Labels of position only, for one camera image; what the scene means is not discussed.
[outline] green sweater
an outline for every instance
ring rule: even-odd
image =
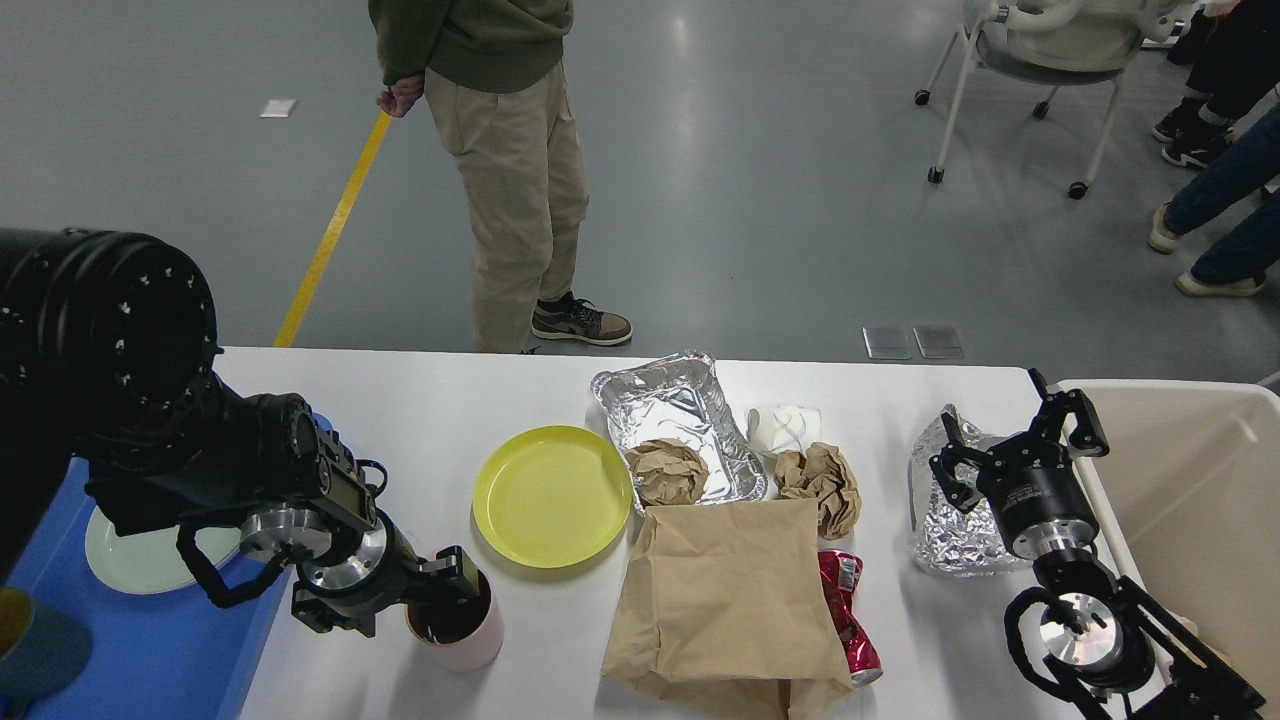
[[[573,0],[369,0],[383,83],[425,68],[483,92],[517,92],[564,53]]]

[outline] beige bin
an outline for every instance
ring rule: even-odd
[[[1193,620],[1280,719],[1280,398],[1231,383],[1059,384],[1089,396],[1111,445],[1076,471],[1115,511],[1098,520],[1117,570]]]

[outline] crumpled brown paper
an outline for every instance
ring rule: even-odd
[[[643,442],[627,451],[627,465],[640,478],[636,495],[645,505],[692,505],[703,497],[707,461],[675,438]]]
[[[818,534],[824,539],[840,539],[854,529],[863,511],[863,497],[858,493],[858,478],[838,447],[815,442],[805,455],[794,450],[781,452],[773,474],[781,497],[818,498]]]

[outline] hand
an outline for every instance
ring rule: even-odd
[[[422,96],[425,82],[426,76],[422,73],[401,78],[396,81],[396,85],[384,90],[375,102],[388,115],[403,118],[413,108],[413,102],[417,102],[417,99]]]

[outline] white shoe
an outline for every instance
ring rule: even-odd
[[[1210,284],[1199,282],[1190,273],[1178,275],[1178,279],[1174,282],[1174,287],[1181,291],[1183,295],[1192,297],[1249,297],[1257,295],[1265,284],[1267,284],[1266,281],[1258,282],[1253,278],[1226,284]]]
[[[1147,245],[1161,255],[1169,255],[1178,250],[1183,242],[1183,236],[1174,234],[1165,227],[1165,210],[1167,209],[1169,202],[1156,208],[1156,214],[1151,217],[1151,236],[1147,237]]]

